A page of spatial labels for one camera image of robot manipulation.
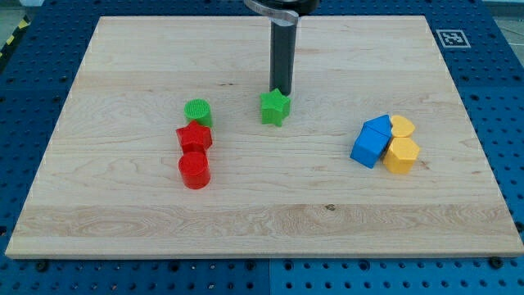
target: yellow cube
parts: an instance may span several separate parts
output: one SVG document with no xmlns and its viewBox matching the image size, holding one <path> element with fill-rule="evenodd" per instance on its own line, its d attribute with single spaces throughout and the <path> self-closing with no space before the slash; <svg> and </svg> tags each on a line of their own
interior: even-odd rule
<svg viewBox="0 0 524 295">
<path fill-rule="evenodd" d="M 408 174 L 420 147 L 411 138 L 393 138 L 382 163 L 391 173 Z"/>
<path fill-rule="evenodd" d="M 393 137 L 409 137 L 415 131 L 415 125 L 403 116 L 394 115 L 390 118 L 391 135 Z"/>
</svg>

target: plastic block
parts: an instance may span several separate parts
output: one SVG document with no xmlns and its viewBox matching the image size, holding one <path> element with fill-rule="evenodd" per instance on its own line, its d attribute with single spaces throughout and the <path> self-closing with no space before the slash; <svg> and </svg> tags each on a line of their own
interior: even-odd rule
<svg viewBox="0 0 524 295">
<path fill-rule="evenodd" d="M 391 134 L 395 138 L 409 137 L 415 131 L 415 125 L 403 116 L 391 116 Z"/>
<path fill-rule="evenodd" d="M 211 180 L 207 157 L 201 152 L 185 153 L 178 161 L 183 183 L 191 189 L 205 187 Z"/>
<path fill-rule="evenodd" d="M 408 174 L 419 152 L 411 138 L 393 138 L 382 162 L 391 173 Z"/>
<path fill-rule="evenodd" d="M 183 108 L 183 113 L 186 116 L 187 122 L 196 120 L 200 125 L 213 127 L 210 104 L 201 98 L 187 102 Z"/>
<path fill-rule="evenodd" d="M 282 126 L 284 118 L 289 116 L 291 99 L 282 95 L 276 88 L 270 93 L 260 95 L 260 111 L 262 112 L 262 124 L 275 124 Z"/>
<path fill-rule="evenodd" d="M 350 158 L 368 168 L 373 168 L 386 149 L 390 138 L 365 125 L 355 141 Z"/>
<path fill-rule="evenodd" d="M 366 121 L 364 126 L 374 129 L 385 136 L 391 136 L 391 120 L 388 115 L 379 116 L 375 119 Z"/>
<path fill-rule="evenodd" d="M 192 120 L 186 127 L 176 130 L 183 153 L 204 152 L 213 144 L 211 129 Z"/>
</svg>

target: wooden board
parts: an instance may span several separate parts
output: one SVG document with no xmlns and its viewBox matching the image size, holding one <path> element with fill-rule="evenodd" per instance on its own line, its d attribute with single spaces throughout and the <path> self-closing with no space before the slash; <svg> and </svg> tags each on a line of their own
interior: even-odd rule
<svg viewBox="0 0 524 295">
<path fill-rule="evenodd" d="M 12 258 L 436 257 L 523 253 L 421 16 L 305 17 L 291 115 L 260 123 L 262 17 L 103 17 L 7 249 Z M 211 183 L 184 188 L 174 130 L 209 100 Z M 407 116 L 409 175 L 348 156 Z"/>
</svg>

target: red star block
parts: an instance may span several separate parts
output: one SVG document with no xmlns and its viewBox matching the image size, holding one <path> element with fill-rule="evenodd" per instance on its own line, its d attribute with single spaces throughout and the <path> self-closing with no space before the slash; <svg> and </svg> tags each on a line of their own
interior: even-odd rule
<svg viewBox="0 0 524 295">
<path fill-rule="evenodd" d="M 198 124 L 195 120 L 189 122 L 186 127 L 177 129 L 178 142 L 182 152 L 203 152 L 213 144 L 211 129 Z"/>
</svg>

